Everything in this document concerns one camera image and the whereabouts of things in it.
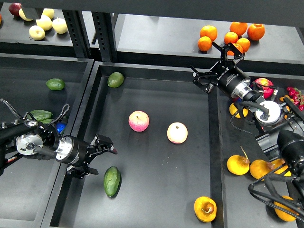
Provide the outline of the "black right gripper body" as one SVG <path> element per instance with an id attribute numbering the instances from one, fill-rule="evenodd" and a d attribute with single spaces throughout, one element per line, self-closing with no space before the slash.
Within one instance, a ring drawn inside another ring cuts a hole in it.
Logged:
<path id="1" fill-rule="evenodd" d="M 229 97 L 245 97 L 251 91 L 250 77 L 235 66 L 233 61 L 225 65 L 218 61 L 210 72 L 215 74 L 211 77 L 211 83 Z"/>

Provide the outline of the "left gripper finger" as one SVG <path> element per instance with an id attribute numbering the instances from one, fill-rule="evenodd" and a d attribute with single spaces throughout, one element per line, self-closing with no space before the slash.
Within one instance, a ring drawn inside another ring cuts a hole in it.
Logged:
<path id="1" fill-rule="evenodd" d="M 92 175 L 99 174 L 98 170 L 96 170 L 94 168 L 90 168 L 87 166 L 75 167 L 72 165 L 67 166 L 66 173 L 67 173 L 67 175 L 78 178 L 78 179 L 82 179 L 86 175 L 89 175 L 89 174 L 92 174 Z"/>
<path id="2" fill-rule="evenodd" d="M 109 137 L 96 134 L 89 144 L 89 155 L 100 155 L 105 152 L 117 154 L 117 150 L 114 148 L 114 143 Z"/>

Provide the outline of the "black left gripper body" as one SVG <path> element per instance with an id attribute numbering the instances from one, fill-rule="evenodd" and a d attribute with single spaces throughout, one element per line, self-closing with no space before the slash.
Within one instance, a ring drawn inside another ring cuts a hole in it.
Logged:
<path id="1" fill-rule="evenodd" d="M 58 148 L 55 150 L 57 162 L 67 164 L 67 166 L 87 166 L 89 144 L 73 136 L 64 136 L 59 140 Z"/>

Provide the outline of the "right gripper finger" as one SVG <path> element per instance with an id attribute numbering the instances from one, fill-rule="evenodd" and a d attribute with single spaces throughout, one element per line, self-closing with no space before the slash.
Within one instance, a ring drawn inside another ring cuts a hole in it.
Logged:
<path id="1" fill-rule="evenodd" d="M 195 67 L 190 66 L 193 71 L 193 83 L 205 93 L 209 94 L 214 85 L 211 83 L 215 77 L 215 72 L 199 72 Z"/>
<path id="2" fill-rule="evenodd" d="M 215 47 L 218 51 L 220 51 L 220 63 L 226 64 L 229 61 L 233 61 L 234 64 L 237 64 L 240 61 L 244 60 L 244 55 L 241 51 L 239 51 L 232 43 L 225 44 L 224 46 L 220 46 L 215 42 L 212 42 L 213 47 Z M 228 52 L 231 51 L 233 53 L 233 60 L 228 59 Z"/>

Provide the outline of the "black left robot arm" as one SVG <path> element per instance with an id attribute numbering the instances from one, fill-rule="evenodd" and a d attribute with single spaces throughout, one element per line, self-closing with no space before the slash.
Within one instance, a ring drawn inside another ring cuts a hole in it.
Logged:
<path id="1" fill-rule="evenodd" d="M 65 104 L 60 115 L 50 123 L 38 121 L 32 113 L 21 116 L 6 100 L 1 99 L 16 117 L 12 123 L 0 125 L 0 171 L 26 157 L 38 160 L 54 159 L 67 165 L 66 173 L 78 179 L 88 174 L 98 175 L 89 164 L 105 152 L 117 154 L 112 140 L 96 134 L 91 143 L 71 135 L 62 136 L 57 123 L 63 119 L 70 106 Z"/>

